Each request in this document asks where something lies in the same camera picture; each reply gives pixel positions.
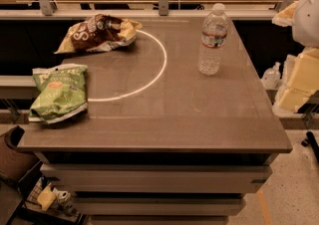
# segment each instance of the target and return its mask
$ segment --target snack bag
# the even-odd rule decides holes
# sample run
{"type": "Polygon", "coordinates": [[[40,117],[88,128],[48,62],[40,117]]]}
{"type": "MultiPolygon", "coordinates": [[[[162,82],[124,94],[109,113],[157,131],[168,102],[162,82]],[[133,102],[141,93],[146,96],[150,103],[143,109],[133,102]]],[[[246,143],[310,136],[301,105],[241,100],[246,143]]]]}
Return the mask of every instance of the snack bag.
{"type": "Polygon", "coordinates": [[[72,26],[55,54],[109,52],[131,44],[141,27],[139,22],[98,14],[72,26]]]}
{"type": "Polygon", "coordinates": [[[55,123],[88,108],[85,65],[63,64],[51,69],[34,69],[33,79],[40,91],[32,103],[29,121],[55,123]]]}

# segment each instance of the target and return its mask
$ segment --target drawer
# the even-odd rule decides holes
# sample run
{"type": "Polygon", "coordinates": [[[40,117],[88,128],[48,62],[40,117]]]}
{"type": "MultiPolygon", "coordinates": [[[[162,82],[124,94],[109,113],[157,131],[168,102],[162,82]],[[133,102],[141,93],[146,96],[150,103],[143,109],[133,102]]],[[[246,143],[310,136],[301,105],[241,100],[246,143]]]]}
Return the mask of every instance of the drawer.
{"type": "Polygon", "coordinates": [[[233,216],[242,210],[245,201],[227,194],[98,193],[75,197],[74,206],[90,215],[233,216]]]}
{"type": "Polygon", "coordinates": [[[227,217],[92,216],[94,225],[225,225],[227,217]]]}
{"type": "Polygon", "coordinates": [[[255,193],[269,166],[44,164],[42,173],[71,192],[255,193]]]}

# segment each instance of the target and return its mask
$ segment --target brown snack bag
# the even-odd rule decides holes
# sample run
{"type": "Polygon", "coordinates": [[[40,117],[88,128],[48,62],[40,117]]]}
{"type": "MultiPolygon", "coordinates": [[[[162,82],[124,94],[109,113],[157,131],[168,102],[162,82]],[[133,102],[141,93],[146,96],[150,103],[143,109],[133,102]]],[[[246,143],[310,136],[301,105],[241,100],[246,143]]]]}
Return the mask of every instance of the brown snack bag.
{"type": "Polygon", "coordinates": [[[98,14],[72,26],[56,54],[108,52],[128,46],[136,39],[142,24],[129,19],[98,14]]]}

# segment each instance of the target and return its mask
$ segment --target gray tabletop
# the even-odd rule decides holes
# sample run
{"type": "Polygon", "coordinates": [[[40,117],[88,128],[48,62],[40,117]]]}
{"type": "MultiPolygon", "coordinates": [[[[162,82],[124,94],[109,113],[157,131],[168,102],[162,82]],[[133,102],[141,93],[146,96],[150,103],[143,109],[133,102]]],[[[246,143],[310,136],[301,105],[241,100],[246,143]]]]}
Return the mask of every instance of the gray tabletop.
{"type": "Polygon", "coordinates": [[[25,150],[279,153],[291,144],[234,28],[221,69],[197,69],[202,18],[139,18],[127,48],[78,56],[89,109],[53,125],[22,125],[25,150]]]}

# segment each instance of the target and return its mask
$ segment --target green chip bag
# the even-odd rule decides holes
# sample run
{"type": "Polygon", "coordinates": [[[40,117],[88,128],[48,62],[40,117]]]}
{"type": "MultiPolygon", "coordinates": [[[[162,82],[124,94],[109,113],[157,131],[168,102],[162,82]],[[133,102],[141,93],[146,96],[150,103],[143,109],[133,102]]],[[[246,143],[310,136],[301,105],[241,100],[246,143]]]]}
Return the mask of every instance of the green chip bag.
{"type": "Polygon", "coordinates": [[[63,64],[51,69],[34,69],[33,79],[40,91],[32,103],[29,121],[55,123],[88,108],[85,65],[63,64]]]}

